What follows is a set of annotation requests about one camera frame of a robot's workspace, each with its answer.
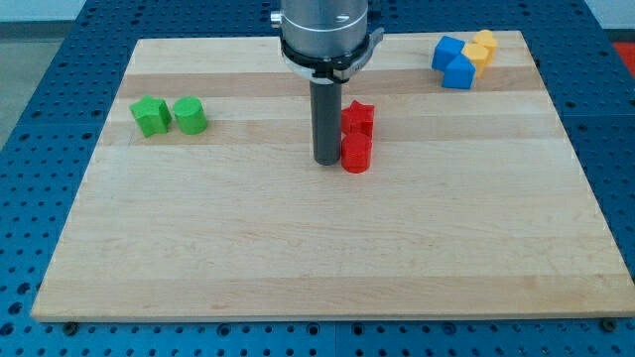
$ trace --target blue pegboard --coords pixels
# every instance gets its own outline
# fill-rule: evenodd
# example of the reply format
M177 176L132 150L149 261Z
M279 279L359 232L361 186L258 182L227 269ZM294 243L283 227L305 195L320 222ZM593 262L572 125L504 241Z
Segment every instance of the blue pegboard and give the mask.
M39 324L39 285L140 38L275 35L270 1L88 0L0 153L0 356L635 355L635 319ZM582 0L384 0L388 32L521 30L635 275L633 78Z

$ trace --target yellow block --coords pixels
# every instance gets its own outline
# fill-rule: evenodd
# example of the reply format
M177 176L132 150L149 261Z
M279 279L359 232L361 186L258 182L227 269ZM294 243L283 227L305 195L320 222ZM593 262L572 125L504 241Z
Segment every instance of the yellow block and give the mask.
M484 46L489 50L489 56L487 63L490 65L496 55L496 49L498 48L498 40L494 37L494 34L489 30L481 30L474 35L474 43Z
M489 59L489 50L479 44L465 44L461 51L476 67L476 77L480 77Z

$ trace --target light wood grain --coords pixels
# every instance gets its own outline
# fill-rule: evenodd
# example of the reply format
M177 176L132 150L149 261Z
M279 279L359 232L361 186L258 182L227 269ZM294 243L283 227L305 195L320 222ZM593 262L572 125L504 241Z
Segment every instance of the light wood grain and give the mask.
M430 70L441 35L387 36L344 87L344 105L376 105L359 176L313 161L308 84L277 39L141 41L33 316L634 314L633 282L522 36L497 33L496 61L465 92ZM144 138L128 109L143 94L199 95L209 128Z

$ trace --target green block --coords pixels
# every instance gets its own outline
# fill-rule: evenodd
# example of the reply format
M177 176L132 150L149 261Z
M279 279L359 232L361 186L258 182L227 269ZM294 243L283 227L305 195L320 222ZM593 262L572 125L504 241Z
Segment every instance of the green block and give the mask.
M183 97L173 107L181 131L188 135L203 132L207 128L207 119L202 104L196 97Z
M144 137L168 132L172 115L165 100L146 95L140 101L130 105L130 111Z

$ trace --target blue cube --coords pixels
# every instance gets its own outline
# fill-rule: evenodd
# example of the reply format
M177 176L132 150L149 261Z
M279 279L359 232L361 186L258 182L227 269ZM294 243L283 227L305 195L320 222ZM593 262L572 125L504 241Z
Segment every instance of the blue cube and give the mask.
M461 50L463 50L463 46L465 46L465 41L443 36L435 47L433 69L445 70L447 65L460 54Z
M474 82L476 67L464 55L458 54L446 67L443 88L470 89Z

